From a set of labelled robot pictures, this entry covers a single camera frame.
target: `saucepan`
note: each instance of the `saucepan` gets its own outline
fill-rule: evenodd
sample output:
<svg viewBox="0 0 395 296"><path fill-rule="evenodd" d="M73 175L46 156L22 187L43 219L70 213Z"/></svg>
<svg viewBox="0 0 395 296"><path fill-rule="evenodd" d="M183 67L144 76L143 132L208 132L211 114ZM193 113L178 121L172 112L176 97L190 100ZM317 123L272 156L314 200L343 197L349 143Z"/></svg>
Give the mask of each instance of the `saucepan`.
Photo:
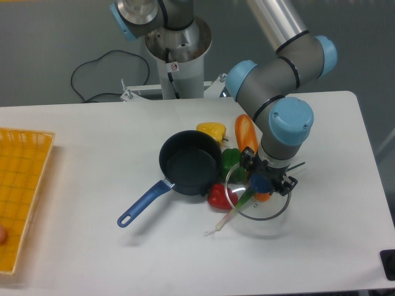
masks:
<svg viewBox="0 0 395 296"><path fill-rule="evenodd" d="M182 131L170 137L159 153L165 179L157 182L118 219L128 226L156 198L173 189L184 195L205 195L221 169L221 149L208 134Z"/></svg>

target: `hanging hole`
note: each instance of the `hanging hole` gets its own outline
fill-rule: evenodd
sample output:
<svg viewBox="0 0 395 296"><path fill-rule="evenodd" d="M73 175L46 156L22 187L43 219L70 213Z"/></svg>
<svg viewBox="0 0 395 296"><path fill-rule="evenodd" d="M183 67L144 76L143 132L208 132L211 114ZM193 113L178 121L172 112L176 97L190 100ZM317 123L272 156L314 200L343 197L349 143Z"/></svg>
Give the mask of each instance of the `hanging hole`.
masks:
<svg viewBox="0 0 395 296"><path fill-rule="evenodd" d="M122 221L121 221L121 224L125 224L127 221L129 221L131 219L131 216L130 215L126 215L123 219L122 219Z"/></svg>

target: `toy green pepper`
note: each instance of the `toy green pepper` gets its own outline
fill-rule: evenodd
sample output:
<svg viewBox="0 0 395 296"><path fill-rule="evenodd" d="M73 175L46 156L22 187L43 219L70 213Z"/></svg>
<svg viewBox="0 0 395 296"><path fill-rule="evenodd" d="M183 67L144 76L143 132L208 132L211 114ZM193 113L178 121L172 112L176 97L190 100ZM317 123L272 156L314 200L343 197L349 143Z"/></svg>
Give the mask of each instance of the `toy green pepper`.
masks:
<svg viewBox="0 0 395 296"><path fill-rule="evenodd" d="M222 152L221 177L226 179L230 169L240 161L240 150L228 148ZM229 178L229 183L243 183L247 178L246 170L242 167L237 168Z"/></svg>

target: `yellow plastic basket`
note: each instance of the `yellow plastic basket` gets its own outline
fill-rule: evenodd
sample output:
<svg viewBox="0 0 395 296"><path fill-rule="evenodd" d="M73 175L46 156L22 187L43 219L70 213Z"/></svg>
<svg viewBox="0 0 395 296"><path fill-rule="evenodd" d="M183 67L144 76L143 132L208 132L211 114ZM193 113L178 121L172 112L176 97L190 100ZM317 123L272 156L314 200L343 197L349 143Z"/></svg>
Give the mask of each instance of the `yellow plastic basket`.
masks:
<svg viewBox="0 0 395 296"><path fill-rule="evenodd" d="M0 274L13 274L52 149L52 132L0 128Z"/></svg>

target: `screw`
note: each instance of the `screw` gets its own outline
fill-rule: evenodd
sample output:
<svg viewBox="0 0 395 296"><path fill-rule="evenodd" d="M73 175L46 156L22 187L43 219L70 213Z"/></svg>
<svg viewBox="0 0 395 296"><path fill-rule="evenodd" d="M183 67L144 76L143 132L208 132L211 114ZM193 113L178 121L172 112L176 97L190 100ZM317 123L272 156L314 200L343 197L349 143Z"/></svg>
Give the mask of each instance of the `screw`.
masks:
<svg viewBox="0 0 395 296"><path fill-rule="evenodd" d="M128 92L128 97L129 97L129 99L132 99L132 98L133 98L133 95L131 94L131 90L128 89L128 88L126 87L123 78L121 78L121 84L122 84L123 90Z"/></svg>
<svg viewBox="0 0 395 296"><path fill-rule="evenodd" d="M225 73L222 73L221 75L220 75L220 82L221 83L224 83L225 82L225 80L227 79L227 74L225 74Z"/></svg>

